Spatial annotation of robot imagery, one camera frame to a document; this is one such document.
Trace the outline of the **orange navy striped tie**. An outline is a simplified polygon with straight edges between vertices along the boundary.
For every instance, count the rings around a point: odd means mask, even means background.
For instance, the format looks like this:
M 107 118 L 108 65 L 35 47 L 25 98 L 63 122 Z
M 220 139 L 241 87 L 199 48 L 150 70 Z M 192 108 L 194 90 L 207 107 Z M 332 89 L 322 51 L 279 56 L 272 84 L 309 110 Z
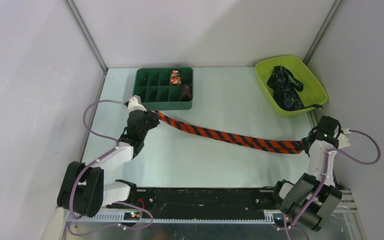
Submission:
M 300 140 L 270 140 L 185 123 L 156 111 L 159 120 L 182 132 L 264 152 L 297 155 L 304 151 Z

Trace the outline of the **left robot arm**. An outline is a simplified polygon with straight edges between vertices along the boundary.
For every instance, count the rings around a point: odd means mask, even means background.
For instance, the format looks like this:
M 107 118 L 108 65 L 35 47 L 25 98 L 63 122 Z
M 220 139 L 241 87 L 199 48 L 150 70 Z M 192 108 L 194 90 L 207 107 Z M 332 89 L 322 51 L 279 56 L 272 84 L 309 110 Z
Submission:
M 132 110 L 127 125 L 114 146 L 103 155 L 86 164 L 71 162 L 56 199 L 56 204 L 73 217 L 94 217 L 102 207 L 120 202 L 125 208 L 133 208 L 138 194 L 128 183 L 105 182 L 105 174 L 134 159 L 142 150 L 149 130 L 160 123 L 156 112 L 146 108 Z

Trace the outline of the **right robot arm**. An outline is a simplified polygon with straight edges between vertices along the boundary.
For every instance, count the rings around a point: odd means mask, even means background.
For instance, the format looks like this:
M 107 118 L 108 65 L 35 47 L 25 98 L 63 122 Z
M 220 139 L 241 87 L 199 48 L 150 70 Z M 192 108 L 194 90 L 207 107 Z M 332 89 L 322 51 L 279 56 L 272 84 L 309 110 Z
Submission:
M 297 223 L 319 231 L 342 199 L 334 183 L 333 162 L 340 146 L 342 127 L 338 120 L 322 116 L 316 127 L 302 139 L 309 156 L 307 171 L 292 183 L 278 181 L 271 194 L 271 204 L 290 218 L 286 229 Z

